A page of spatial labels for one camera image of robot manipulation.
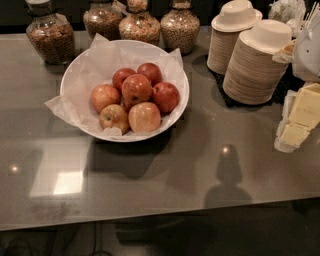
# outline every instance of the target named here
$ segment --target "dark countertop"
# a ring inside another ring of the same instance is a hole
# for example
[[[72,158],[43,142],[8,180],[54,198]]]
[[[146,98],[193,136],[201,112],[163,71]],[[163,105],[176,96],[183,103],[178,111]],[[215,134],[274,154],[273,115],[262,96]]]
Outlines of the dark countertop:
[[[47,66],[25,34],[0,36],[0,230],[320,196],[320,131],[294,153],[273,147],[281,104],[228,108],[206,66],[211,29],[183,57],[190,100],[147,141],[84,134],[44,102],[66,66]],[[78,53],[90,42],[75,32]]]

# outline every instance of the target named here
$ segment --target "cereal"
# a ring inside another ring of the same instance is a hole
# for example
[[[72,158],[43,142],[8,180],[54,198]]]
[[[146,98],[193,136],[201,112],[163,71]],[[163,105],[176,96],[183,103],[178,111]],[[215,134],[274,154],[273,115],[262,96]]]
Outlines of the cereal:
[[[36,27],[27,36],[33,47],[48,64],[64,64],[75,51],[74,34],[69,24]]]
[[[165,47],[180,48],[181,54],[191,52],[200,31],[200,21],[188,9],[190,3],[176,3],[174,8],[161,19],[161,31]]]
[[[95,8],[87,11],[83,16],[83,22],[91,39],[96,33],[108,40],[120,39],[119,24],[122,20],[120,13],[108,11],[103,8]]]
[[[119,25],[121,39],[138,40],[158,45],[160,23],[149,12],[130,14]]]
[[[129,10],[134,13],[146,11],[148,8],[148,0],[127,0]]]

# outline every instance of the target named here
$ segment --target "glass jar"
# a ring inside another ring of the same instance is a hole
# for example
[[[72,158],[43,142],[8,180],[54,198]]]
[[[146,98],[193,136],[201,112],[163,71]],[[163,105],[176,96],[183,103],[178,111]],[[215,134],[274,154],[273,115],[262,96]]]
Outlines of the glass jar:
[[[83,23],[91,39],[96,33],[108,40],[120,39],[119,24],[122,13],[113,7],[113,1],[90,1],[90,9],[83,15]]]
[[[170,12],[161,19],[161,33],[167,50],[180,48],[182,55],[189,54],[200,31],[200,21],[192,13],[190,1],[173,1]]]
[[[74,32],[65,16],[46,8],[30,8],[32,23],[26,33],[34,49],[48,64],[69,63],[75,53]]]
[[[149,11],[129,13],[119,25],[121,39],[138,40],[158,45],[160,41],[160,22]]]
[[[121,39],[158,45],[160,22],[149,12],[148,0],[127,0],[128,15],[119,25]]]

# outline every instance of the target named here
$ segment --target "red apple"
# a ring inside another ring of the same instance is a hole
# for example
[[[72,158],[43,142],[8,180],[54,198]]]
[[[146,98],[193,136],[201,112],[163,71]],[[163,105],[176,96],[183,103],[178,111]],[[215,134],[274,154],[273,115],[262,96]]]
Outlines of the red apple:
[[[131,76],[133,74],[136,74],[136,71],[134,71],[132,68],[118,69],[112,76],[113,86],[116,87],[121,93],[123,81],[126,80],[128,76]]]
[[[179,104],[180,93],[172,83],[157,83],[152,90],[152,102],[158,106],[161,113],[170,113]]]
[[[134,105],[129,111],[128,119],[131,130],[134,132],[152,132],[161,124],[159,108],[152,102]]]
[[[122,96],[128,110],[140,102],[149,101],[152,96],[150,81],[141,74],[128,76],[122,84]]]
[[[108,105],[120,104],[121,94],[110,84],[100,84],[93,88],[91,102],[94,109],[100,113]]]
[[[129,130],[128,112],[119,104],[111,104],[105,107],[99,115],[99,123],[102,129],[117,127],[124,135]]]
[[[141,64],[137,69],[137,73],[146,76],[151,81],[152,86],[162,81],[162,73],[159,66],[151,62]]]

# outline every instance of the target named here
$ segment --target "glossy table surface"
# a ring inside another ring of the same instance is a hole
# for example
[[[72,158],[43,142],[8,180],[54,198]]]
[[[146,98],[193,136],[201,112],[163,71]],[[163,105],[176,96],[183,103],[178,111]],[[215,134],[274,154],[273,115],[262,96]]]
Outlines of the glossy table surface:
[[[0,230],[320,196],[320,131],[274,149],[282,106],[227,108],[206,66],[211,29],[183,57],[188,106],[174,127],[111,143],[55,117],[67,66],[45,65],[25,34],[0,35]],[[77,52],[88,49],[75,32]]]

